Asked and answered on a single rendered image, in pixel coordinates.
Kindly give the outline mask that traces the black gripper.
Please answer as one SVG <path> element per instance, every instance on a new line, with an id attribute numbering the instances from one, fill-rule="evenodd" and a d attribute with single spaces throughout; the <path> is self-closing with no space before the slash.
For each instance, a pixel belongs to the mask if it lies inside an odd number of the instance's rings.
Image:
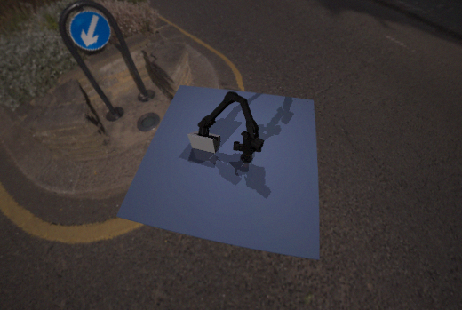
<path id="1" fill-rule="evenodd" d="M 256 149 L 255 147 L 253 147 L 251 144 L 245 144 L 245 143 L 240 144 L 240 141 L 235 141 L 235 142 L 234 142 L 234 151 L 238 151 L 238 150 L 239 150 L 239 151 L 242 151 L 242 145 L 245 145 L 246 147 L 251 147 L 251 148 L 253 148 L 253 152 L 261 152 L 261 149 L 258 150 L 258 149 Z"/>

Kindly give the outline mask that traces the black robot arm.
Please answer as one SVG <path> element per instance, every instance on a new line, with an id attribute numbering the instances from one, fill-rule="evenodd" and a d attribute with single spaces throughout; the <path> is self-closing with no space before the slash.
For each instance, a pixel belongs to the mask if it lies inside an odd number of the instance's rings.
<path id="1" fill-rule="evenodd" d="M 238 95 L 237 92 L 228 91 L 224 97 L 224 100 L 206 117 L 202 119 L 200 123 L 198 123 L 199 132 L 197 135 L 207 137 L 209 136 L 209 128 L 216 123 L 215 118 L 231 103 L 239 102 L 241 104 L 243 114 L 246 120 L 246 129 L 247 131 L 243 131 L 241 135 L 243 135 L 243 142 L 245 144 L 251 144 L 256 149 L 260 150 L 263 147 L 264 140 L 258 138 L 259 136 L 259 127 L 257 123 L 254 121 L 251 110 L 249 108 L 247 99 Z M 242 145 L 243 156 L 252 155 L 253 148 L 246 147 Z"/>

